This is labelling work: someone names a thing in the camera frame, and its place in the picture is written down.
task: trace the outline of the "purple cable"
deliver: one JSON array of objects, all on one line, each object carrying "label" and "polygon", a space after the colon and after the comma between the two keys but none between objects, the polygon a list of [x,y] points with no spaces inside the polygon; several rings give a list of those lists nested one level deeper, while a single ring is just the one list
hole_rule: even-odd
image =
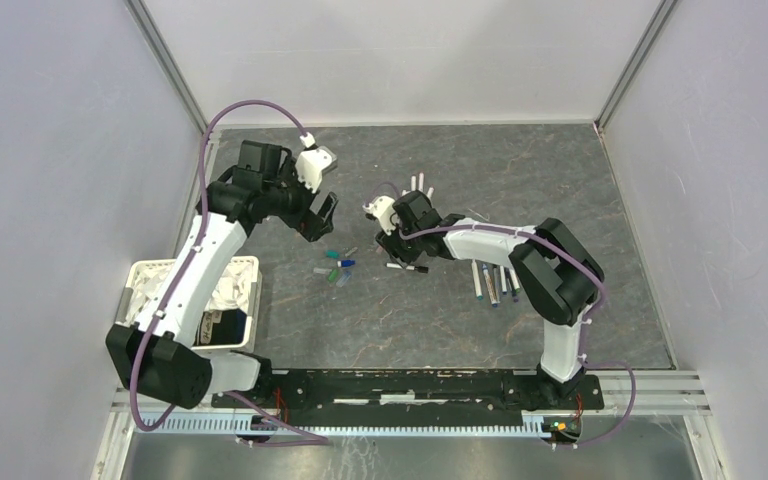
[{"label": "purple cable", "polygon": [[233,398],[234,400],[238,400],[240,402],[243,402],[247,407],[251,408],[252,410],[256,411],[263,417],[267,418],[270,423],[277,425],[285,430],[289,430],[293,433],[297,433],[303,437],[308,437],[309,440],[300,440],[295,442],[283,442],[283,443],[252,443],[251,445],[254,447],[301,447],[304,445],[328,445],[328,439],[326,437],[323,437],[321,435],[316,435],[315,433],[306,432],[298,427],[294,427],[290,425],[289,423],[284,423],[281,420],[278,419],[278,417],[274,415],[270,415],[266,412],[266,410],[260,408],[258,405],[256,405],[254,402],[246,398],[240,393],[228,391],[225,392],[225,395]]},{"label": "purple cable", "polygon": [[[545,238],[539,237],[530,232],[524,232],[521,230],[517,230],[515,228],[476,223],[471,225],[452,225],[450,227],[429,228],[428,230],[422,230],[420,232],[412,233],[410,235],[405,235],[401,231],[399,231],[399,236],[401,236],[403,240],[411,240],[413,238],[421,237],[423,235],[428,235],[430,233],[445,233],[445,232],[454,232],[459,230],[473,230],[473,229],[484,230],[487,232],[501,233],[503,235],[523,236],[525,238],[528,238],[529,240],[533,240],[539,243],[540,245],[543,245],[544,247],[548,248],[554,254],[561,257],[564,261],[566,261],[567,263],[575,267],[576,270],[584,274],[584,276],[586,276],[588,280],[593,282],[593,285],[596,287],[596,289],[599,290],[599,298],[596,300],[596,303],[594,303],[593,306],[590,308],[590,310],[587,312],[587,318],[592,318],[593,314],[597,310],[599,310],[602,307],[602,305],[605,304],[605,299],[608,298],[608,290],[605,288],[605,285],[599,280],[599,278],[593,272],[590,271],[590,269],[585,267],[578,260],[572,258],[572,256],[570,256],[567,252],[553,245],[551,242],[549,242]],[[583,331],[581,333],[580,338],[584,338]],[[579,354],[582,353],[581,350],[582,350],[583,344],[584,344],[583,341],[579,342]],[[623,426],[625,426],[626,422],[628,421],[628,418],[631,416],[631,410],[634,408],[634,400],[637,398],[637,379],[634,376],[634,371],[632,370],[631,366],[629,366],[627,363],[620,362],[620,361],[611,361],[611,362],[596,363],[596,364],[583,362],[582,366],[586,369],[591,369],[591,370],[597,370],[600,368],[604,368],[606,366],[623,367],[628,372],[629,379],[631,380],[631,397],[628,400],[628,407],[625,409],[625,413],[623,414],[622,418],[620,418],[620,421],[617,422],[617,424],[614,425],[613,428],[611,428],[608,432],[602,435],[591,438],[589,440],[585,440],[583,442],[578,442],[576,443],[577,446],[591,445],[594,443],[601,442],[603,440],[607,440],[608,438],[614,436],[617,432],[619,432],[622,429]]]},{"label": "purple cable", "polygon": [[375,188],[372,189],[372,193],[369,195],[369,198],[366,200],[366,203],[364,203],[363,205],[364,206],[369,205],[369,202],[371,202],[372,200],[375,199],[375,194],[378,193],[378,190],[381,190],[381,187],[383,187],[385,185],[389,186],[390,188],[392,188],[393,192],[395,192],[395,194],[396,194],[396,198],[399,198],[399,196],[400,196],[400,194],[399,194],[399,187],[397,187],[395,183],[393,183],[393,182],[381,182],[378,185],[376,185]]},{"label": "purple cable", "polygon": [[[205,165],[204,165],[204,157],[207,152],[207,143],[210,141],[210,134],[213,133],[213,129],[216,128],[216,124],[219,123],[219,120],[222,119],[225,115],[228,114],[228,112],[232,110],[236,110],[240,107],[246,107],[249,105],[261,105],[264,107],[270,107],[275,110],[278,110],[279,112],[283,113],[284,116],[290,119],[291,122],[296,126],[296,128],[299,129],[299,133],[302,134],[302,136],[307,135],[307,129],[299,122],[299,120],[293,116],[292,113],[287,111],[284,107],[266,101],[266,100],[243,100],[241,102],[237,102],[231,105],[228,105],[225,107],[221,112],[217,113],[215,117],[213,117],[213,120],[210,121],[210,123],[207,125],[207,129],[204,132],[204,135],[201,139],[201,149],[199,150],[199,159],[198,159],[198,179],[199,179],[199,194],[201,197],[201,225],[199,225],[198,234],[196,234],[195,243],[193,243],[193,247],[198,247],[201,245],[202,240],[204,239],[204,234],[207,231],[207,179],[205,178]],[[169,303],[169,299],[172,298],[172,294],[175,293],[175,288],[178,287],[178,284],[181,283],[181,279],[184,277],[184,274],[187,271],[187,268],[190,266],[190,263],[192,263],[193,258],[195,258],[195,250],[190,249],[189,253],[187,253],[187,256],[184,258],[184,261],[181,263],[181,268],[178,269],[178,273],[175,274],[174,277],[172,277],[172,280],[169,282],[169,288],[166,289],[166,292],[163,293],[163,296],[160,298],[160,303],[157,305],[158,310],[165,310],[166,305]],[[142,367],[143,363],[143,357],[145,356],[146,348],[148,347],[148,341],[151,339],[151,335],[154,333],[154,330],[157,328],[157,324],[160,322],[160,318],[155,314],[151,317],[151,323],[148,324],[148,328],[146,328],[145,333],[143,334],[143,338],[140,341],[139,347],[137,347],[137,355],[134,357],[134,365],[131,368],[131,380],[128,385],[129,390],[129,399],[131,403],[131,415],[134,417],[134,423],[136,423],[137,428],[140,430],[151,432],[152,430],[157,429],[161,425],[163,425],[163,422],[166,421],[166,418],[169,416],[170,413],[172,413],[172,410],[175,409],[174,405],[169,405],[169,408],[166,409],[165,412],[163,412],[163,415],[160,416],[160,418],[157,419],[156,422],[154,422],[151,425],[147,425],[145,422],[143,422],[142,417],[140,416],[140,407],[137,404],[137,384],[139,380],[139,373],[140,373],[140,367]]]}]

